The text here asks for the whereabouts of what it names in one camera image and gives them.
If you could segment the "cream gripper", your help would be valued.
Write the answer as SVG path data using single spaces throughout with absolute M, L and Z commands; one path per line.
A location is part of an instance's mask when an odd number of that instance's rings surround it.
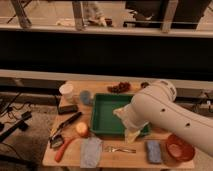
M 148 125 L 148 121 L 138 115 L 130 104 L 114 109 L 113 114 L 121 120 L 125 127 L 126 143 L 133 143 L 143 128 Z

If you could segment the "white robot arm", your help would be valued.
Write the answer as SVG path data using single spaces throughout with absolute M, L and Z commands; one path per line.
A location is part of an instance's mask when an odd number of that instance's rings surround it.
M 213 119 L 175 104 L 176 96 L 177 90 L 170 81 L 156 80 L 113 113 L 121 119 L 128 133 L 142 130 L 151 122 L 213 157 Z

